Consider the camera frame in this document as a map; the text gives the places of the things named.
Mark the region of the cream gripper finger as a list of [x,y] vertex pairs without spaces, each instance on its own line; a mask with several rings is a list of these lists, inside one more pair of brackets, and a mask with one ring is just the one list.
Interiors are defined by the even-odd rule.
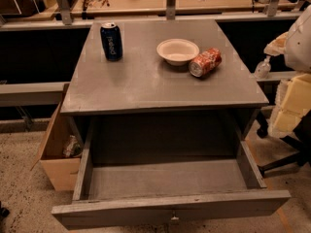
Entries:
[[310,74],[295,76],[288,82],[281,108],[297,117],[303,117],[311,110]]
[[298,115],[288,111],[280,111],[274,121],[274,127],[282,132],[291,132],[300,123],[301,118]]

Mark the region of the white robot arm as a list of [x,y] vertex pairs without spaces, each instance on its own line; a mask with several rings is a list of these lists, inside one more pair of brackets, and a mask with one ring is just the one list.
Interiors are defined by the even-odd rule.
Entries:
[[280,83],[270,128],[291,132],[311,111],[311,6],[290,27],[284,47],[286,66],[297,75]]

